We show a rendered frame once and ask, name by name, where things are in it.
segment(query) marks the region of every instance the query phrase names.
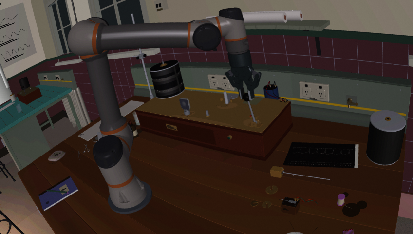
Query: pencil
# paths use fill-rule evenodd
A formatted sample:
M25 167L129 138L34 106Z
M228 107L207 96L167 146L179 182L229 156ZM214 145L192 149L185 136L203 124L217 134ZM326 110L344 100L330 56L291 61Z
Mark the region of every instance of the pencil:
M56 190L46 190L46 191L56 192L56 193L69 193L69 192L66 192L66 191L56 191Z

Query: brass disc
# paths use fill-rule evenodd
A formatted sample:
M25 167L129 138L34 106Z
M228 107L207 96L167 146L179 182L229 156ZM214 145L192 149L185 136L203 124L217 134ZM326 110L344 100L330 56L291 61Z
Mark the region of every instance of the brass disc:
M270 202L270 201L265 201L265 202L263 202L263 207L264 207L264 208L270 208L270 206L271 206L271 202Z
M278 191L278 188L275 185L268 186L265 191L267 194L274 194Z
M257 202L257 201L251 201L251 206L252 206L252 207L258 206L258 202Z

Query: brass faucet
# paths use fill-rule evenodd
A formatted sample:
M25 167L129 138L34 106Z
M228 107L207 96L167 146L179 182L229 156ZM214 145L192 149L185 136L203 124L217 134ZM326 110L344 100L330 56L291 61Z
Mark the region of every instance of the brass faucet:
M353 100L351 98L349 98L349 99L347 99L347 105L349 105L349 108L350 108L350 105L358 106L358 103L353 102Z

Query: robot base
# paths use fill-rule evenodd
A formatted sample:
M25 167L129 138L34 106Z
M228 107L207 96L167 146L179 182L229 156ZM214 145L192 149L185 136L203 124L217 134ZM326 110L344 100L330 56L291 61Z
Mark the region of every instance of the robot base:
M144 184L145 189L146 189L146 197L141 203L139 203L138 205L136 205L134 207L122 209L122 208L116 207L113 204L112 200L111 200L111 196L109 196L108 202L109 202L109 206L112 208L112 210L117 212L117 213L120 213L120 214L130 214L130 213L137 212L137 211L141 210L142 208L144 208L146 205L148 205L150 200L152 199L152 189L150 188L150 186L147 183L145 183L143 181L141 181L141 182Z

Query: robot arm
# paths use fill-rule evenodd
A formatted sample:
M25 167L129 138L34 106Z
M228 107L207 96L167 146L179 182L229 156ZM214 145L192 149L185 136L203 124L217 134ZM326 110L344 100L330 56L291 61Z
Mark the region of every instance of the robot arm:
M226 72L231 85L244 100L254 98L261 73L254 71L239 8L224 9L219 16L189 23L108 24L101 18L89 18L73 26L68 36L70 49L82 59L107 50L131 48L199 48L216 50L225 38L231 70ZM244 93L245 82L248 93Z

